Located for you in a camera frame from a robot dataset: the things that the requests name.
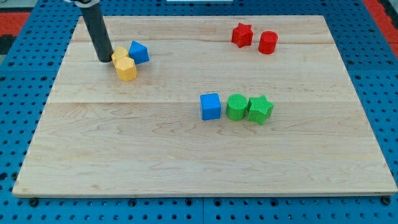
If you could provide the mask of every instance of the yellow hexagonal block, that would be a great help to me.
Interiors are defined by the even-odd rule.
[[[121,59],[123,57],[128,57],[129,56],[129,52],[127,51],[127,49],[125,49],[124,47],[121,46],[117,46],[114,48],[113,50],[113,54],[112,54],[112,61],[115,62],[117,59]]]
[[[137,78],[137,68],[133,59],[123,57],[117,59],[113,63],[121,80],[128,82]]]

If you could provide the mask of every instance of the green cylinder block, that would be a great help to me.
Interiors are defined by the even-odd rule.
[[[248,100],[240,94],[233,94],[228,98],[226,103],[226,116],[233,120],[239,121],[246,115]]]

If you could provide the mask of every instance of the blue block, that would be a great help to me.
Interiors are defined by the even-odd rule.
[[[133,41],[131,42],[129,56],[134,59],[136,65],[149,61],[148,49],[144,45]]]
[[[221,102],[217,93],[200,95],[200,111],[202,120],[219,119]]]

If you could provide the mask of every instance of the wood grain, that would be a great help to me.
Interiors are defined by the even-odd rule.
[[[277,197],[398,191],[322,16],[106,17],[148,46],[138,79],[100,63],[80,19],[14,186],[18,197]],[[230,43],[237,23],[254,43]],[[273,55],[256,47],[275,30]],[[218,92],[221,119],[200,119]],[[266,94],[264,126],[229,95]]]

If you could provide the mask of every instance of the red surface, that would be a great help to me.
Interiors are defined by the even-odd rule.
[[[390,44],[396,57],[398,57],[398,30],[392,25],[392,20],[384,11],[383,5],[378,3],[377,0],[363,0],[363,3],[383,33],[384,38]]]
[[[259,51],[263,54],[272,54],[275,51],[278,35],[273,31],[265,31],[261,34]]]
[[[0,12],[0,36],[18,36],[30,12]]]
[[[247,45],[251,45],[253,39],[253,31],[251,25],[244,25],[239,23],[232,31],[232,42],[235,43],[239,48]]]

